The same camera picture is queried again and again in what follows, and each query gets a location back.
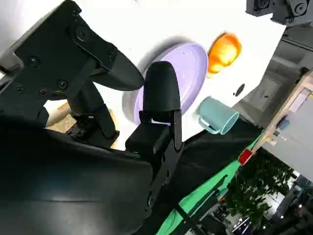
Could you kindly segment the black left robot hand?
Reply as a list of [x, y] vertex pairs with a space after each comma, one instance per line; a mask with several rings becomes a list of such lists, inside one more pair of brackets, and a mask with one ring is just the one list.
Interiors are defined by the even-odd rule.
[[275, 23], [292, 27], [313, 23], [311, 0], [247, 0], [246, 13], [255, 17], [272, 14]]

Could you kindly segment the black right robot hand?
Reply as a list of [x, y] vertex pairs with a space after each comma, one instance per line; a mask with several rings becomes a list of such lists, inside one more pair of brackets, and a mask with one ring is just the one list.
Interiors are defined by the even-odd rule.
[[[183, 149], [171, 63], [145, 75], [66, 0], [1, 58], [0, 232], [132, 235], [150, 216]], [[96, 84], [143, 88], [124, 151]]]

